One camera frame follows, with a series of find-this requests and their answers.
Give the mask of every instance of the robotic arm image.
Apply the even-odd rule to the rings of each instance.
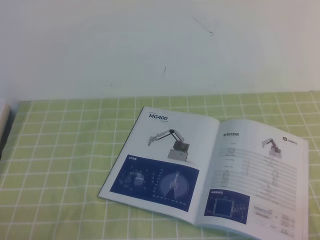
[[[172,135],[174,137],[175,142],[173,145],[173,149],[171,149],[168,154],[168,159],[186,161],[188,156],[189,144],[185,143],[185,139],[181,136],[181,134],[178,131],[174,129],[169,129],[155,136],[151,136],[149,138],[148,146],[150,146],[151,143],[163,139],[169,135]]]
[[[269,151],[269,155],[274,156],[276,158],[281,159],[281,149],[278,148],[277,144],[272,138],[268,138],[267,140],[262,142],[262,147],[264,148],[265,145],[271,143],[271,150]]]

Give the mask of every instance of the booklet page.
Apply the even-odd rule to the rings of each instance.
[[[143,108],[99,197],[194,223],[219,124]]]
[[[221,123],[197,223],[259,239],[303,239],[307,152],[307,141],[274,127]]]

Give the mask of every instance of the blue diagram panel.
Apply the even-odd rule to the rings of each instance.
[[[128,155],[110,192],[188,212],[199,170]]]
[[[250,196],[224,189],[210,189],[205,216],[230,219],[247,224]]]

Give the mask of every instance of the green grid pattern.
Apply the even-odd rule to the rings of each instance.
[[[143,106],[251,119],[309,141],[309,239],[320,239],[320,92],[22,102],[0,161],[4,240],[246,240],[97,197]]]

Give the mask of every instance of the white wall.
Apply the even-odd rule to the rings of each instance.
[[[320,90],[319,12],[319,0],[3,0],[0,97]]]

